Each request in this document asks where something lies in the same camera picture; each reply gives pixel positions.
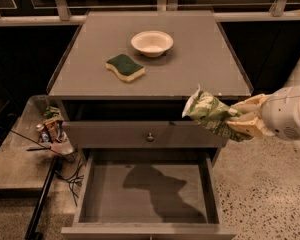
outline white bowl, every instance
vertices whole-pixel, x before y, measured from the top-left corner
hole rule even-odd
[[[161,31],[145,31],[131,39],[132,46],[147,57],[158,57],[173,45],[173,39]]]

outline drawer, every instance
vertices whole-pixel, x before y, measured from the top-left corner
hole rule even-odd
[[[94,149],[66,239],[225,240],[201,149]]]
[[[193,121],[75,121],[64,122],[71,143],[79,148],[224,147]]]

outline green and yellow sponge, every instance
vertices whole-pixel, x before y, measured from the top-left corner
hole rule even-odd
[[[120,54],[108,60],[106,62],[106,68],[112,70],[116,76],[124,82],[131,82],[145,73],[143,66],[135,63],[125,54]]]

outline speckled floor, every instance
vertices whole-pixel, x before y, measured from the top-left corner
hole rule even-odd
[[[5,143],[0,161],[18,155]],[[30,171],[33,163],[26,165]],[[223,223],[237,231],[234,240],[300,240],[300,142],[230,141],[220,153],[214,175]],[[35,199],[0,200],[0,239],[24,239],[35,203]],[[61,228],[71,225],[74,211],[68,185],[55,179],[38,231],[45,239],[63,239]]]

